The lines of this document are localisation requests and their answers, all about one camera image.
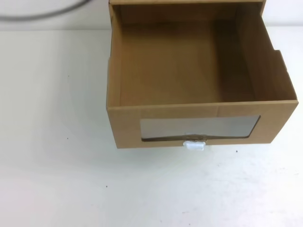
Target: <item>open cardboard box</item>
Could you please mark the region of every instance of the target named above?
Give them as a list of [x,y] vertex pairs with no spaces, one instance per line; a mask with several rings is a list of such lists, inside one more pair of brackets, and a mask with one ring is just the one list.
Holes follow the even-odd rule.
[[270,143],[298,101],[264,4],[111,0],[107,111],[117,147]]

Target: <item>white wall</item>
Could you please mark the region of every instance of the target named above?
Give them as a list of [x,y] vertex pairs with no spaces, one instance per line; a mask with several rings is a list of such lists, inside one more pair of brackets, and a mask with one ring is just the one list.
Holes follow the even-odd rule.
[[[76,0],[1,0],[0,13],[30,14],[57,9]],[[267,0],[264,21],[268,26],[303,25],[302,0]],[[60,30],[60,29],[110,29],[107,0],[94,0],[73,13],[31,23],[3,23],[0,30]]]
[[[303,97],[303,29],[269,29]],[[301,227],[299,105],[270,145],[117,150],[110,31],[0,32],[1,227]]]

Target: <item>brown cardboard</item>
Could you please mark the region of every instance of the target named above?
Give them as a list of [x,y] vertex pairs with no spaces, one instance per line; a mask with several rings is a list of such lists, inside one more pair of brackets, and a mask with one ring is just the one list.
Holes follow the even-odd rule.
[[244,116],[260,116],[248,137],[195,138],[270,143],[298,101],[260,16],[264,1],[161,3],[110,1],[107,112],[117,147],[181,146],[186,138],[143,141],[141,119]]

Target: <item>drawer pull tab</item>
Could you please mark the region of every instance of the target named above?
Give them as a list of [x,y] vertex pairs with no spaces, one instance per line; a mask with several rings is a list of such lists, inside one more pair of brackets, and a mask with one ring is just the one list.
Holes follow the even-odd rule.
[[204,150],[204,146],[206,145],[203,141],[185,141],[183,146],[188,150]]

